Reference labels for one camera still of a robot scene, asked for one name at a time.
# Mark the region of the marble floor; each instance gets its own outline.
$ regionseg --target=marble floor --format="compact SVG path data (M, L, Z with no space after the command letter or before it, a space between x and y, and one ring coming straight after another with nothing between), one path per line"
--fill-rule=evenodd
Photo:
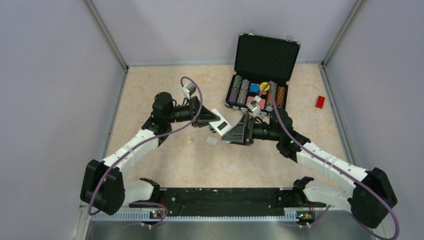
M236 124L241 112L224 106L233 65L131 67L110 139L108 154L129 141L148 119L154 97L169 92L181 104L180 78L188 76L199 85L203 104L216 108L230 124ZM324 107L316 108L318 96ZM296 64L288 88L287 107L296 131L325 151L346 160L323 80L316 64ZM182 127L175 123L172 129ZM173 134L157 149L149 152L125 177L125 182L149 178L162 187L291 187L304 176L330 182L313 169L284 158L276 142L255 140L252 146L218 141L220 136L208 127Z

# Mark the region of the stack of poker chips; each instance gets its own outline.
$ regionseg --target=stack of poker chips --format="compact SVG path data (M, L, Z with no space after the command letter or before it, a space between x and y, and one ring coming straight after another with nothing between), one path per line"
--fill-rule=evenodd
M268 93L268 97L266 98L265 110L271 112L273 110L273 101L277 94L277 83L274 82L274 85L271 86L271 90Z
M240 86L242 85L242 76L237 75L234 78L234 83L231 87L231 93L229 94L228 102L235 104L237 102L237 97L239 96Z
M283 86L279 86L277 89L276 97L275 97L275 103L277 104L277 107L283 106L285 94L286 94L286 88Z
M246 97L248 95L250 81L244 79L241 82L240 91L238 92L237 104L244 105L246 102Z

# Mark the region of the blue poker chip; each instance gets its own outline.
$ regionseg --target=blue poker chip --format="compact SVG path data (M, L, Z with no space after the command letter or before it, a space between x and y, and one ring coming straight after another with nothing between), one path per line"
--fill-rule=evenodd
M259 85L258 84L252 84L250 85L250 91L257 93L259 92Z

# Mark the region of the red object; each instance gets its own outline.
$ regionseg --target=red object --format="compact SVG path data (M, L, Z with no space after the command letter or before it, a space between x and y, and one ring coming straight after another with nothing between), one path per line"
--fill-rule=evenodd
M325 97L323 97L323 96L318 96L318 100L316 100L316 105L315 105L315 107L317 107L317 108L319 108L319 109L322 109L323 108L323 106L324 106L324 100L325 100L326 98Z

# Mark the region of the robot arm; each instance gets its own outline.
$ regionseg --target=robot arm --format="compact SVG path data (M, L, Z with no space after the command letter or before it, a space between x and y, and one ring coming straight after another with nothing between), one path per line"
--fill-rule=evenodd
M284 157L298 164L311 167L338 183L338 185L327 184L307 176L297 180L294 182L293 190L300 201L324 203L346 210L365 226L376 228L389 213L388 210L371 193L334 168L338 167L372 189L391 208L398 202L384 171L378 168L369 171L325 152L311 142L309 138L293 129L293 120L284 109L278 108L278 114L285 128L301 145L326 162L323 163L294 143L278 122L275 111L270 113L269 123L258 123L256 117L254 117L254 111L252 113L250 115L245 111L239 123L224 134L221 139L232 144L245 146L252 145L255 139L276 141L276 148Z
M197 96L192 97L194 85L192 83L183 87L185 99L182 105L174 105L171 94L168 92L158 93L154 97L151 116L143 124L137 134L124 146L101 161L90 161L85 169L80 199L90 203L97 185L102 176L117 160L121 161L106 176L97 195L93 206L102 212L112 215L116 213L123 203L131 203L137 200L148 200L154 190L154 186L148 181L139 180L135 183L126 184L124 176L136 165L148 152L160 146L166 139L166 133L172 131L171 123L191 121L198 112L201 103ZM199 116L192 123L193 127L209 126L210 122L220 121L220 117L202 106Z

